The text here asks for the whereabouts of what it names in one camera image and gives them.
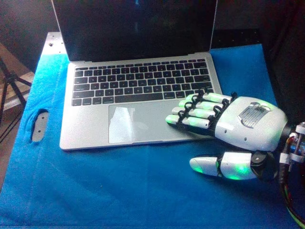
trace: robotic hand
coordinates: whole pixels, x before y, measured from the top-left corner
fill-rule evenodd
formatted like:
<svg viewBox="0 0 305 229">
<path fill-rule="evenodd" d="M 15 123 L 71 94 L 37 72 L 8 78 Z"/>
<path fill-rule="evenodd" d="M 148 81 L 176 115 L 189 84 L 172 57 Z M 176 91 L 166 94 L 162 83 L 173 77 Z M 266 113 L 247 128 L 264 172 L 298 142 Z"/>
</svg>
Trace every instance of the robotic hand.
<svg viewBox="0 0 305 229">
<path fill-rule="evenodd" d="M 214 136 L 246 150 L 192 158 L 191 168 L 207 175 L 273 180 L 277 176 L 273 152 L 283 149 L 279 167 L 280 189 L 290 214 L 305 228 L 305 221 L 292 208 L 287 185 L 292 164 L 304 165 L 305 123 L 295 128 L 288 124 L 282 110 L 260 99 L 237 97 L 236 93 L 231 96 L 206 93 L 205 90 L 180 101 L 172 115 L 166 117 L 166 122 L 180 129 Z M 270 169 L 271 175 L 266 176 L 265 171 Z"/>
</svg>

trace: laptop palm rest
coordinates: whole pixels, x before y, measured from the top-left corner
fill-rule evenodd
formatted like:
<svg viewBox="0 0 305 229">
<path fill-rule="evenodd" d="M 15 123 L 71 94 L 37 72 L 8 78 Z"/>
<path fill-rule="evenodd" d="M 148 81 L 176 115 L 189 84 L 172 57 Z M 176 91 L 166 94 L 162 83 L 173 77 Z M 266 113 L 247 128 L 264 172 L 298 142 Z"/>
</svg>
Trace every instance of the laptop palm rest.
<svg viewBox="0 0 305 229">
<path fill-rule="evenodd" d="M 196 134 L 166 123 L 165 118 L 178 103 L 176 100 L 109 106 L 109 143 L 198 139 Z"/>
</svg>

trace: blue tablecloth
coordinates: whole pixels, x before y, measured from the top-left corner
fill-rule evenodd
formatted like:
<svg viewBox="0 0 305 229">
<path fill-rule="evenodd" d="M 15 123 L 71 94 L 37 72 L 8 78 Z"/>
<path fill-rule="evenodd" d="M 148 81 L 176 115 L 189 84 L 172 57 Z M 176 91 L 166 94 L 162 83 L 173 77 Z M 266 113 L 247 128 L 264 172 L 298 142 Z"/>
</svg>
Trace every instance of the blue tablecloth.
<svg viewBox="0 0 305 229">
<path fill-rule="evenodd" d="M 211 54 L 224 94 L 276 105 L 261 45 Z M 0 194 L 0 226 L 297 228 L 275 182 L 207 177 L 190 168 L 198 154 L 229 149 L 215 139 L 63 152 L 68 62 L 64 54 L 41 56 Z M 50 116 L 35 143 L 41 109 Z"/>
</svg>

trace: white robotic hand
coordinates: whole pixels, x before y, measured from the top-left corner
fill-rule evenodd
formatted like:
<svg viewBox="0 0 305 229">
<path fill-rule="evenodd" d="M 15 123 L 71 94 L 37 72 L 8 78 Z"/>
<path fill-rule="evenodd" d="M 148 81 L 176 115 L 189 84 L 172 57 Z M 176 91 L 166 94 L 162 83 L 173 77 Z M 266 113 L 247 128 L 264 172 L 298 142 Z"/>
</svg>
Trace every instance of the white robotic hand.
<svg viewBox="0 0 305 229">
<path fill-rule="evenodd" d="M 223 155 L 198 156 L 190 160 L 197 172 L 230 179 L 260 178 L 266 161 L 281 138 L 291 132 L 287 117 L 276 106 L 256 98 L 205 93 L 191 94 L 179 102 L 166 122 L 189 131 L 211 135 L 234 146 L 256 151 L 225 152 Z"/>
</svg>

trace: laptop screen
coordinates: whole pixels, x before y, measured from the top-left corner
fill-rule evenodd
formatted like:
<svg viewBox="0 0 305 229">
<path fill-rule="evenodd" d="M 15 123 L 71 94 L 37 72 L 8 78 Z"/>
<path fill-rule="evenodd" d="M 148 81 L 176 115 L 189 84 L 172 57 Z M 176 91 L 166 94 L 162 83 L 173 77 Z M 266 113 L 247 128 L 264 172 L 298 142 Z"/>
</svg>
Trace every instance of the laptop screen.
<svg viewBox="0 0 305 229">
<path fill-rule="evenodd" d="M 52 0 L 70 61 L 210 50 L 217 0 Z"/>
</svg>

